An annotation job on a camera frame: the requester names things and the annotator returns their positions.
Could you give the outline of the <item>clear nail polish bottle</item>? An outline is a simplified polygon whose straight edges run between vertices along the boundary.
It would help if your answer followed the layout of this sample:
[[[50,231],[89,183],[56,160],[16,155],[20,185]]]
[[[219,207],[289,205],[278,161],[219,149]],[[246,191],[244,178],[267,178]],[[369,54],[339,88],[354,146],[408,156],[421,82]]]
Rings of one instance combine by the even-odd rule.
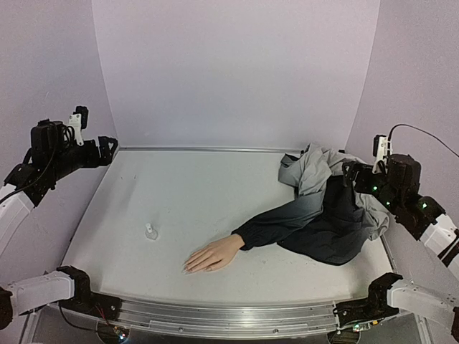
[[[150,240],[157,240],[158,239],[158,232],[155,229],[146,230],[145,235]]]

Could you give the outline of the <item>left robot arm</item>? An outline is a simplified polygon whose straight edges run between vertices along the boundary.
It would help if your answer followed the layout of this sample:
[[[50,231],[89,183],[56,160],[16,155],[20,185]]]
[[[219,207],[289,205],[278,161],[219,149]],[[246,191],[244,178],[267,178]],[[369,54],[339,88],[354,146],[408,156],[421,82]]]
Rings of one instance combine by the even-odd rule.
[[[41,120],[31,129],[31,146],[1,187],[1,248],[6,249],[22,222],[39,206],[57,182],[81,168],[109,166],[118,148],[115,138],[83,140],[87,126],[83,115],[69,123]],[[25,279],[1,289],[1,328],[19,316],[56,302],[80,312],[99,311],[89,275],[75,267],[58,267],[42,276]]]

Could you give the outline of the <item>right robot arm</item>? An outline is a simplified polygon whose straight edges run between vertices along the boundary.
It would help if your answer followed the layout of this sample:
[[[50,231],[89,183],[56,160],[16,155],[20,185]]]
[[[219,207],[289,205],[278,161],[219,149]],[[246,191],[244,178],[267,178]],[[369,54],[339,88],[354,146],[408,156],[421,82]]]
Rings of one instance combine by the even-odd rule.
[[[436,200],[419,195],[420,164],[409,155],[392,154],[386,161],[379,161],[377,168],[375,173],[370,165],[344,163],[344,183],[374,196],[396,223],[457,276],[458,227]],[[434,321],[458,337],[458,299],[412,284],[393,272],[375,279],[367,297],[340,302],[333,313],[340,330],[359,332],[365,324],[398,315],[402,310]]]

